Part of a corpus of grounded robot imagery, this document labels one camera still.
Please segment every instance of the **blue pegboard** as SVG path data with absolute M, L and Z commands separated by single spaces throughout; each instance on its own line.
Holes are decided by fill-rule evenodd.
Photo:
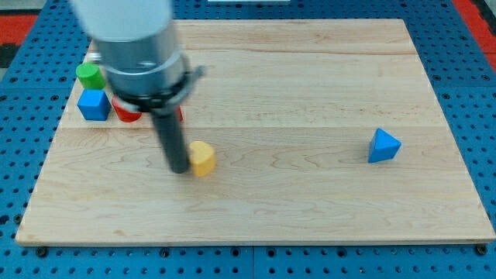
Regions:
M 403 19 L 488 215 L 496 219 L 496 75 L 453 4 L 292 0 L 207 6 L 178 19 Z M 88 38 L 67 1 L 49 0 L 0 83 L 0 278 L 495 277 L 496 248 L 475 246 L 57 248 L 14 241 Z

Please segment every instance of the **green cylinder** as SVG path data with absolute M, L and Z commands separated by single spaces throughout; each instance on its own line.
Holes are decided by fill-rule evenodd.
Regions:
M 84 89 L 103 89 L 105 87 L 105 79 L 98 65 L 84 62 L 77 66 L 76 75 Z

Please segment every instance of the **wood grain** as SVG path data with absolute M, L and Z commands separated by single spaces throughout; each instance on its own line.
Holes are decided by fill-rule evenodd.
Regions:
M 76 82 L 19 243 L 496 238 L 401 20 L 178 21 L 177 30 L 192 63 L 208 69 L 181 106 L 184 133 L 215 147 L 215 171 L 172 174 L 146 115 L 85 122 Z M 368 164 L 379 126 L 403 146 L 394 160 Z

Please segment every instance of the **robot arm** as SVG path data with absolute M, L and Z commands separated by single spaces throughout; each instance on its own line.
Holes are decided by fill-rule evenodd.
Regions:
M 123 101 L 150 112 L 170 168 L 189 168 L 176 107 L 202 75 L 177 43 L 169 0 L 71 0 L 98 48 L 108 82 Z

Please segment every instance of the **blue triangular block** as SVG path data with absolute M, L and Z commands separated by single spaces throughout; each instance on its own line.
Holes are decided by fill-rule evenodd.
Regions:
M 370 141 L 369 163 L 393 159 L 401 147 L 401 141 L 379 128 Z

